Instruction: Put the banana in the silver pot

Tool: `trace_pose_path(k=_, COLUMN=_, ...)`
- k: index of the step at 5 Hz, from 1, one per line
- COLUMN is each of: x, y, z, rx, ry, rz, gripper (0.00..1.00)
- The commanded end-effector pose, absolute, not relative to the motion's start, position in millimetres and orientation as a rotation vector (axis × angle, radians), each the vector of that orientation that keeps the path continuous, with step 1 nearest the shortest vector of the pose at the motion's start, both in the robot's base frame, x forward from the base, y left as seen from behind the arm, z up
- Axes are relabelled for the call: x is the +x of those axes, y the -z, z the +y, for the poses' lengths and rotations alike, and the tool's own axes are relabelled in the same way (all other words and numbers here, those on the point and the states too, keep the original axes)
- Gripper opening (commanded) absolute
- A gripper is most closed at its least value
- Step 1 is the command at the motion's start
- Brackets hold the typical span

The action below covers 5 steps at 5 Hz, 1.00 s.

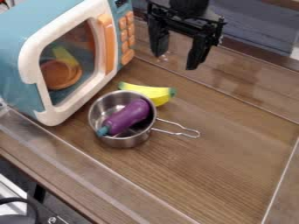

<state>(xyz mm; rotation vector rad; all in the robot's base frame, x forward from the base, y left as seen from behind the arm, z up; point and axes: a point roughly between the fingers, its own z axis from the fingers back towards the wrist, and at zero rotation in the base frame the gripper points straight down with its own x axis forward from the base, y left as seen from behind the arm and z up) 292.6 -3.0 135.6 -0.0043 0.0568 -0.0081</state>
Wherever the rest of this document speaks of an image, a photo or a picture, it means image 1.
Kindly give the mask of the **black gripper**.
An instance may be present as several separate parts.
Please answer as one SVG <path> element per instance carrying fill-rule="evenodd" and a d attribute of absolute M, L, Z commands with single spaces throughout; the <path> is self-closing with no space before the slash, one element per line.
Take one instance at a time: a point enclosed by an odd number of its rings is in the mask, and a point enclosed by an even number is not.
<path fill-rule="evenodd" d="M 226 18 L 210 9 L 210 0 L 170 0 L 164 5 L 155 0 L 147 4 L 150 46 L 155 57 L 166 54 L 170 32 L 192 38 L 187 70 L 195 70 L 207 59 L 212 46 L 220 43 Z"/>

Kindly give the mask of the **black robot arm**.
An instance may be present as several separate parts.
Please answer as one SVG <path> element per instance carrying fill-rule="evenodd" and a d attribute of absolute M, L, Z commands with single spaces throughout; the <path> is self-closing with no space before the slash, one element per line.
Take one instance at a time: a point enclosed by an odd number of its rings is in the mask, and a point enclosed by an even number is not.
<path fill-rule="evenodd" d="M 146 21 L 152 54 L 159 58 L 168 51 L 170 32 L 190 37 L 187 70 L 195 70 L 206 61 L 211 48 L 220 43 L 227 24 L 226 18 L 208 7 L 210 0 L 168 0 L 167 6 L 148 0 Z"/>

